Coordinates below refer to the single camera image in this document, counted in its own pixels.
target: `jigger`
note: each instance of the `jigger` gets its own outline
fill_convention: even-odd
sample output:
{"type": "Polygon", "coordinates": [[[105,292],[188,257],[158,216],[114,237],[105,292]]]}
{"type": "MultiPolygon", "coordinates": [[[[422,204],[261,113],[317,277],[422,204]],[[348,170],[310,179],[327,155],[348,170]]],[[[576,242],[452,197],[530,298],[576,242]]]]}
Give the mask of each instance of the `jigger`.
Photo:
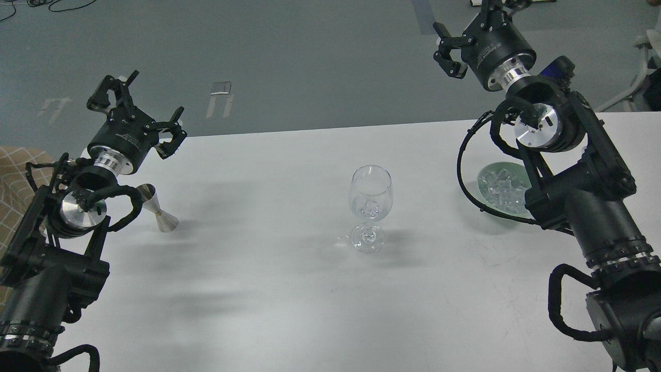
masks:
{"type": "Polygon", "coordinates": [[[137,187],[142,195],[142,207],[153,212],[156,215],[156,222],[159,224],[161,232],[170,232],[174,230],[179,220],[161,209],[159,198],[156,196],[156,187],[150,183],[144,183],[137,187]]]}

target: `wine glass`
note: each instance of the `wine glass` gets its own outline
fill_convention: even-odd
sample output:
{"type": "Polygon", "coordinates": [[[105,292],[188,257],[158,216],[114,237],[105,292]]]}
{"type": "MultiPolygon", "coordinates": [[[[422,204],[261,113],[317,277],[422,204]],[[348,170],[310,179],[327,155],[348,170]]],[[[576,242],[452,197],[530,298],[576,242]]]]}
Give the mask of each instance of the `wine glass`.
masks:
{"type": "Polygon", "coordinates": [[[378,165],[364,165],[354,173],[349,190],[351,211],[362,221],[351,231],[351,243],[363,253],[378,252],[385,235],[374,222],[383,220],[393,207],[390,173],[378,165]]]}

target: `white table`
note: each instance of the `white table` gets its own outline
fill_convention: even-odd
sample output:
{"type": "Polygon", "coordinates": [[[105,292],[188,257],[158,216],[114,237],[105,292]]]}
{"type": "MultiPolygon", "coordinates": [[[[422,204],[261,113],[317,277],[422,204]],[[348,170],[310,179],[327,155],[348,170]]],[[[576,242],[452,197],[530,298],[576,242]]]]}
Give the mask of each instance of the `white table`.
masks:
{"type": "MultiPolygon", "coordinates": [[[[600,116],[637,178],[626,204],[654,246],[661,115],[600,116]]],[[[551,270],[589,273],[576,240],[480,213],[459,190],[457,150],[471,125],[198,137],[167,160],[151,152],[120,183],[154,184],[180,225],[160,233],[144,210],[108,237],[110,277],[56,353],[95,345],[102,371],[609,371],[600,343],[574,341],[548,319],[551,270]],[[395,203],[380,224],[387,245],[366,255],[346,243],[357,223],[347,193],[353,171],[371,163],[390,171],[395,203]]],[[[547,159],[560,171],[578,156],[547,159]]],[[[509,158],[483,129],[466,178],[500,160],[509,158]]],[[[117,199],[114,221],[128,210],[117,199]]],[[[593,330],[587,292],[564,281],[563,315],[593,330]]]]}

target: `glass stem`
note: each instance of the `glass stem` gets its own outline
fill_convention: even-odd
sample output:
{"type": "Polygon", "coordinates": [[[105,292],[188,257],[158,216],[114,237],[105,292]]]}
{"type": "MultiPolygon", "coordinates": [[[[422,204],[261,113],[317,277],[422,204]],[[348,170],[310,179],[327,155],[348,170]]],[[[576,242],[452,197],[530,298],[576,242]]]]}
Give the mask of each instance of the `glass stem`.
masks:
{"type": "Polygon", "coordinates": [[[370,243],[370,244],[374,243],[374,241],[376,240],[376,233],[374,232],[374,229],[373,229],[374,225],[367,224],[365,227],[366,227],[366,229],[363,231],[363,239],[367,243],[370,243]]]}

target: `gray floor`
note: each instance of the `gray floor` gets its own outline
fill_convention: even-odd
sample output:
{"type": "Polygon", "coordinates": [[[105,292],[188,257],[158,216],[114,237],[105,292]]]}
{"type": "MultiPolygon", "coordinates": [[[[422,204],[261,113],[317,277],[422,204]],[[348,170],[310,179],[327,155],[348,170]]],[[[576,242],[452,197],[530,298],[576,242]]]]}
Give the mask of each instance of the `gray floor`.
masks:
{"type": "MultiPolygon", "coordinates": [[[[184,106],[193,136],[476,118],[503,95],[470,73],[446,77],[432,59],[436,36],[418,20],[459,33],[478,10],[468,0],[429,4],[426,16],[411,0],[98,0],[64,13],[19,5],[0,23],[0,144],[78,154],[104,122],[87,98],[106,74],[134,69],[136,105],[157,120],[184,106]],[[232,103],[217,97],[210,112],[217,81],[232,82],[232,103]]],[[[0,18],[10,12],[0,7],[0,18]]],[[[574,88],[597,106],[630,84],[632,41],[657,15],[644,0],[558,1],[514,22],[537,51],[533,72],[568,56],[574,88]]]]}

